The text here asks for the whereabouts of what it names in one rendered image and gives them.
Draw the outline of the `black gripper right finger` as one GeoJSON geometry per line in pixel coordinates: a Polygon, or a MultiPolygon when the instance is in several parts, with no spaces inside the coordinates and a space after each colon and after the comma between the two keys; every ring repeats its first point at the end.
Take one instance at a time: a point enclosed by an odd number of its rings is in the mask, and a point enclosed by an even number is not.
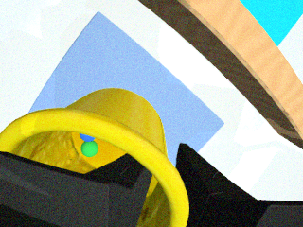
{"type": "Polygon", "coordinates": [[[179,144],[177,166],[189,201],[186,227],[303,227],[303,201],[257,200],[179,144]]]}

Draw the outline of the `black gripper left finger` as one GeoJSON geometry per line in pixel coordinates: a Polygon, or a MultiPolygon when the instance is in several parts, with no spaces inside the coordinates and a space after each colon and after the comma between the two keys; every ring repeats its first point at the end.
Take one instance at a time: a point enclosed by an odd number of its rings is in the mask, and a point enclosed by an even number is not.
{"type": "Polygon", "coordinates": [[[0,204],[60,227],[136,227],[151,181],[128,152],[82,174],[0,151],[0,204]]]}

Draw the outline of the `yellow cup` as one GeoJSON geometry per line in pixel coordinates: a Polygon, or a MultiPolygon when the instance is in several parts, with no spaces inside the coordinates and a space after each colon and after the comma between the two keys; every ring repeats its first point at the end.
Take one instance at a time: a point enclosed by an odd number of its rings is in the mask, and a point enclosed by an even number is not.
{"type": "Polygon", "coordinates": [[[135,92],[98,88],[68,106],[24,114],[0,132],[0,151],[82,174],[128,152],[152,174],[136,227],[187,226],[186,186],[168,158],[162,120],[135,92]],[[80,151],[80,133],[95,137],[94,158],[80,151]]]}

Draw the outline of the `green marble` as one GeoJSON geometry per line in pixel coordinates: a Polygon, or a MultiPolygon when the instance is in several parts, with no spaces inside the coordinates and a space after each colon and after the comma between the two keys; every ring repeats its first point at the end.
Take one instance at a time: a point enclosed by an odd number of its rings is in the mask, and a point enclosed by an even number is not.
{"type": "Polygon", "coordinates": [[[90,158],[94,158],[96,152],[98,152],[98,144],[92,141],[83,141],[82,145],[80,145],[80,151],[83,152],[84,156],[90,156],[90,158]]]}

